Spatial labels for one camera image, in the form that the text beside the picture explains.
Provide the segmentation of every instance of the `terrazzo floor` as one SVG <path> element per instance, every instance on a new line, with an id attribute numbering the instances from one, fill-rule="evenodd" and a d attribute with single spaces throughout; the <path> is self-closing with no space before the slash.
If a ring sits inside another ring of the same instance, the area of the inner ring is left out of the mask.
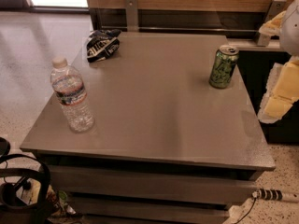
<path id="1" fill-rule="evenodd" d="M 51 59 L 63 55 L 72 63 L 85 44 L 89 15 L 0 12 L 0 136 L 19 147 L 49 100 Z M 269 144 L 277 168 L 264 173 L 257 185 L 299 193 L 299 146 Z M 250 209 L 252 200 L 233 206 L 236 223 Z M 258 200 L 242 224 L 297 224 L 299 203 Z"/>

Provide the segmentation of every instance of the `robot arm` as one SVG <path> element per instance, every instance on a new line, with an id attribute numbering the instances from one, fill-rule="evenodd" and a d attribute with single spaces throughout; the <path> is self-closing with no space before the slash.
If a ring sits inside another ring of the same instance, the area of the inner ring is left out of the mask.
<path id="1" fill-rule="evenodd" d="M 292 104 L 299 100 L 299 0 L 265 23 L 260 33 L 279 35 L 281 47 L 292 55 L 284 65 L 274 65 L 260 105 L 260 122 L 274 123 L 282 119 Z"/>

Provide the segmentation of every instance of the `crumpled chip bag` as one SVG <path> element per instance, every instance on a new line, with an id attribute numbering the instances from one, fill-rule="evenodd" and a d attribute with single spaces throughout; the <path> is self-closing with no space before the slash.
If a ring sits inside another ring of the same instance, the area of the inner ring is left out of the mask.
<path id="1" fill-rule="evenodd" d="M 89 36 L 87 43 L 87 61 L 94 63 L 108 59 L 118 50 L 121 30 L 95 30 Z"/>

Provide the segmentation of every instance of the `table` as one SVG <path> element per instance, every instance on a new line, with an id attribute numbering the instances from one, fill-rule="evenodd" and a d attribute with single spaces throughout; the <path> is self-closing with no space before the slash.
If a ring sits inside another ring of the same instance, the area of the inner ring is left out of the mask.
<path id="1" fill-rule="evenodd" d="M 219 35 L 122 33 L 106 61 L 74 60 L 95 116 L 72 133 L 54 95 L 21 149 L 50 167 L 53 186 L 98 218 L 222 223 L 255 180 L 275 169 L 238 68 L 208 84 Z"/>

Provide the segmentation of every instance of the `metal bracket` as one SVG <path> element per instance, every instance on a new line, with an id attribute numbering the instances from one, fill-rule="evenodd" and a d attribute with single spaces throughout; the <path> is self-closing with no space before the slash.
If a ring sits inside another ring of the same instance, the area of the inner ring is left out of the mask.
<path id="1" fill-rule="evenodd" d="M 286 2 L 286 0 L 272 0 L 263 22 L 272 20 L 277 14 L 282 12 Z M 257 34 L 255 42 L 259 47 L 267 47 L 270 40 L 271 36 L 269 35 Z"/>
<path id="2" fill-rule="evenodd" d="M 138 1 L 124 0 L 128 32 L 139 31 Z"/>

